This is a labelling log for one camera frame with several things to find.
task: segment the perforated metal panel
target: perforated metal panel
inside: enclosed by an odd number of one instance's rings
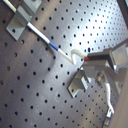
[[[6,31],[13,15],[0,1],[0,127],[101,128],[105,88],[93,81],[72,99],[67,87],[83,61],[76,57],[72,65],[28,28],[15,41]],[[74,48],[102,51],[128,37],[115,0],[42,0],[31,23],[68,55]],[[112,90],[114,108],[117,99]]]

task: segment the wire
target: wire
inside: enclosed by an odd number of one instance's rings
[[[110,84],[109,83],[105,83],[105,87],[106,87],[106,100],[107,100],[107,104],[108,107],[110,108],[112,114],[114,114],[114,108],[112,107],[110,98],[111,98],[111,89],[110,89]]]

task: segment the gray metal surface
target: gray metal surface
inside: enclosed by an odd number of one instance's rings
[[[77,65],[70,64],[28,28],[14,41],[6,31],[13,15],[0,1],[0,127],[101,128],[105,88],[92,81],[71,98],[67,87],[83,61],[77,57]],[[102,51],[128,37],[115,0],[43,0],[31,23],[69,55],[73,48]],[[117,99],[112,90],[114,108]]]

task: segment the mounting bracket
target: mounting bracket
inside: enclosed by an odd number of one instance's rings
[[[88,89],[88,85],[87,85],[86,81],[88,81],[88,80],[85,75],[85,72],[83,69],[80,69],[78,71],[77,75],[75,76],[74,80],[68,87],[68,90],[73,98],[76,96],[76,94],[78,93],[78,91],[80,89],[82,89],[82,90]]]
[[[6,28],[15,40],[19,39],[41,3],[41,0],[24,0],[22,5],[17,8],[14,17]]]

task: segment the cable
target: cable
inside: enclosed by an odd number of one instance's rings
[[[10,8],[11,10],[16,13],[16,8],[8,1],[8,0],[3,0]],[[36,27],[34,27],[30,22],[27,24],[27,26],[35,32],[41,39],[43,39],[48,45],[50,45],[52,48],[54,48],[58,53],[60,53],[64,58],[66,58],[70,63],[76,64],[76,58],[75,54],[81,57],[84,60],[88,60],[89,58],[86,57],[81,51],[77,49],[73,49],[71,51],[71,57],[66,55],[61,49],[59,49],[56,45],[54,45],[43,33],[41,33]]]
[[[110,84],[109,83],[105,83],[105,87],[106,87],[106,100],[107,100],[107,104],[108,104],[108,107],[110,108],[112,114],[114,114],[114,108],[112,107],[112,104],[111,104],[111,101],[110,101],[110,97],[111,97]]]

